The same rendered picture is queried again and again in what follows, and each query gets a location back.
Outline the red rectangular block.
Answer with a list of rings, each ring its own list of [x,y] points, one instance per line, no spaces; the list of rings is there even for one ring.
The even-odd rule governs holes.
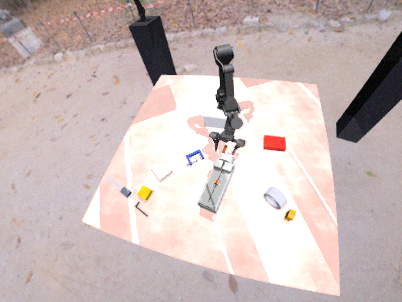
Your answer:
[[[274,137],[270,135],[264,135],[263,137],[263,149],[274,150],[284,152],[286,149],[286,142],[284,137]]]

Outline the small orange block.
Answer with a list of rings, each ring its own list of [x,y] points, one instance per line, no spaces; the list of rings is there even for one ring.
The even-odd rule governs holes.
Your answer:
[[[293,209],[290,209],[289,211],[287,211],[286,215],[285,215],[285,220],[291,221],[294,216],[295,216],[296,211]]]

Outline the yellow block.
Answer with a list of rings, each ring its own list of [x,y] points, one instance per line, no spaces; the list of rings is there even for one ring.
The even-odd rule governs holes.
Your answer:
[[[141,188],[141,190],[137,193],[138,196],[142,197],[145,200],[148,200],[152,194],[152,190],[150,190],[149,188],[147,188],[146,186],[143,185],[143,187]]]

